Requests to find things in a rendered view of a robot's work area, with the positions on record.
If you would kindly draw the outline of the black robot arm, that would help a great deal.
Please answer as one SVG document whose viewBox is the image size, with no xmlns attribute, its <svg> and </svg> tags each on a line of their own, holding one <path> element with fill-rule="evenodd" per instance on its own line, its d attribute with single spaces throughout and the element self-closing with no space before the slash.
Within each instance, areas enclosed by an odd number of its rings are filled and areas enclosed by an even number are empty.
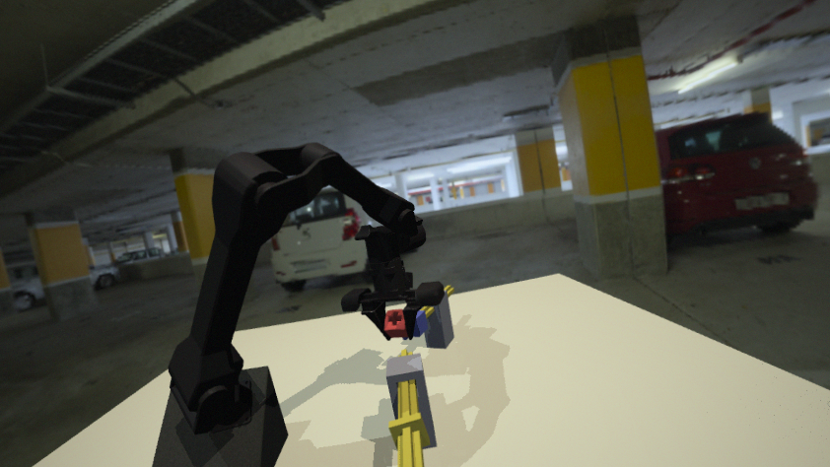
<svg viewBox="0 0 830 467">
<path fill-rule="evenodd" d="M 413 203 L 318 142 L 222 159 L 212 196 L 216 232 L 191 332 L 168 366 L 170 389 L 194 434 L 251 422 L 251 381 L 239 381 L 243 359 L 231 343 L 253 267 L 261 245 L 281 230 L 288 213 L 308 206 L 327 186 L 383 225 L 361 226 L 354 237 L 365 240 L 369 263 L 395 260 L 425 243 L 423 219 L 415 216 Z"/>
</svg>

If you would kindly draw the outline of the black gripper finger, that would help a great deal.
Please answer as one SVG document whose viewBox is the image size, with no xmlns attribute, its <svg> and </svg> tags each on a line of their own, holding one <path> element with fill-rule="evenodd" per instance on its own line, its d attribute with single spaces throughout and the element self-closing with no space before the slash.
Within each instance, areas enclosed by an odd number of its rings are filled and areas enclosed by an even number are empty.
<svg viewBox="0 0 830 467">
<path fill-rule="evenodd" d="M 421 307 L 422 307 L 421 305 L 415 305 L 415 306 L 407 306 L 406 305 L 402 309 L 403 316 L 404 316 L 404 321 L 405 321 L 405 326 L 406 326 L 406 332 L 407 332 L 409 340 L 412 340 L 412 338 L 413 338 L 417 311 L 420 310 Z"/>
<path fill-rule="evenodd" d="M 367 315 L 370 320 L 375 324 L 375 326 L 381 331 L 381 333 L 385 336 L 386 340 L 389 341 L 390 337 L 388 334 L 383 331 L 384 329 L 384 319 L 385 319 L 385 301 L 381 301 L 380 304 L 374 310 L 365 310 L 361 311 L 362 315 Z"/>
</svg>

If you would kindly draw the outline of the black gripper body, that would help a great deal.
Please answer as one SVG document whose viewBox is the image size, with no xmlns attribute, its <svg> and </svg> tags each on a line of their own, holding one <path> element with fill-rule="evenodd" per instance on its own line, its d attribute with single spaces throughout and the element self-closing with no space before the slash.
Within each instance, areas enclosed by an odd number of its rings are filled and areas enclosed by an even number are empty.
<svg viewBox="0 0 830 467">
<path fill-rule="evenodd" d="M 342 311 L 357 311 L 360 303 L 363 311 L 374 310 L 381 301 L 405 301 L 407 306 L 441 303 L 445 290 L 440 281 L 421 283 L 416 290 L 406 290 L 402 266 L 400 257 L 383 263 L 370 263 L 368 275 L 372 276 L 375 291 L 371 293 L 369 288 L 353 289 L 343 296 Z"/>
</svg>

